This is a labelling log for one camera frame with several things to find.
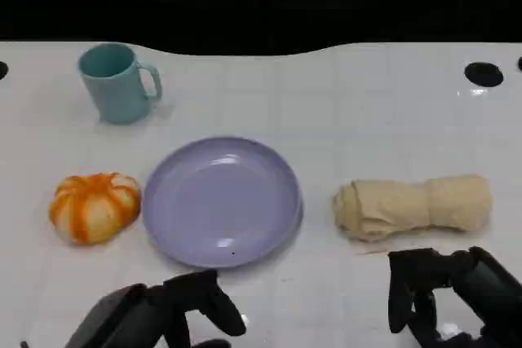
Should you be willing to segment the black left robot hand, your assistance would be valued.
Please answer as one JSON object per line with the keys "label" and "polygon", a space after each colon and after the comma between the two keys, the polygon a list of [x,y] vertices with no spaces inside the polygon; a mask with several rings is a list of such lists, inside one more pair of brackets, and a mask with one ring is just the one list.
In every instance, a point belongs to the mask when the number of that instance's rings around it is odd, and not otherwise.
{"label": "black left robot hand", "polygon": [[239,337],[246,324],[219,287],[218,272],[179,275],[148,287],[133,284],[102,297],[66,343],[67,347],[192,347],[186,314],[199,311],[223,333]]}

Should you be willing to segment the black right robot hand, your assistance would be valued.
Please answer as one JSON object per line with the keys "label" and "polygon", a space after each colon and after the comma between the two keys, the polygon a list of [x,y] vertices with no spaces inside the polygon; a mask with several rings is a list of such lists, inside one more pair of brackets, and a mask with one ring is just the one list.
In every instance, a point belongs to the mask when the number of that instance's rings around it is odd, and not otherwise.
{"label": "black right robot hand", "polygon": [[[434,249],[390,252],[390,331],[408,328],[421,347],[520,347],[521,283],[492,254],[470,247],[450,255]],[[451,288],[484,323],[478,338],[437,330],[433,291]]]}

